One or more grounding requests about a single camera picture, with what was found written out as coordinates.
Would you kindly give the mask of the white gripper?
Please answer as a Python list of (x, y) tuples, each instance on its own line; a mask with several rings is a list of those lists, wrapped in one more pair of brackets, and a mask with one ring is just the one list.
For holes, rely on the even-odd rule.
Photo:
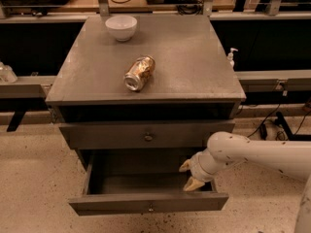
[(213, 156), (210, 151), (197, 152), (179, 167), (180, 172), (190, 170), (191, 173), (191, 177), (184, 185), (183, 191), (190, 192), (201, 188), (205, 183), (213, 180), (215, 175), (223, 170), (225, 166), (225, 161)]

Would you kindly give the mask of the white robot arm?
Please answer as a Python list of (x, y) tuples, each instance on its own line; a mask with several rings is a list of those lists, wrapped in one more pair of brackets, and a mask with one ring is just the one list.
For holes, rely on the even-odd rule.
[(285, 176), (306, 181), (294, 233), (311, 233), (311, 143), (309, 141), (258, 141), (228, 132), (216, 132), (207, 148), (187, 159), (180, 172), (190, 170), (184, 191), (194, 191), (231, 166), (252, 162)]

